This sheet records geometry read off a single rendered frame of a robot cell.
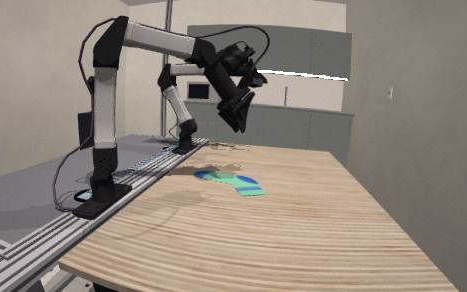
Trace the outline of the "mint green sock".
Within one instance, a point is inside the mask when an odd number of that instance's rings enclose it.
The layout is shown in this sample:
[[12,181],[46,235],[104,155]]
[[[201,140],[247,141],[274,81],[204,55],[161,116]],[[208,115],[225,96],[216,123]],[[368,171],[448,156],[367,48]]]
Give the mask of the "mint green sock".
[[214,171],[198,171],[194,175],[199,178],[232,184],[241,196],[265,195],[258,182],[249,177]]

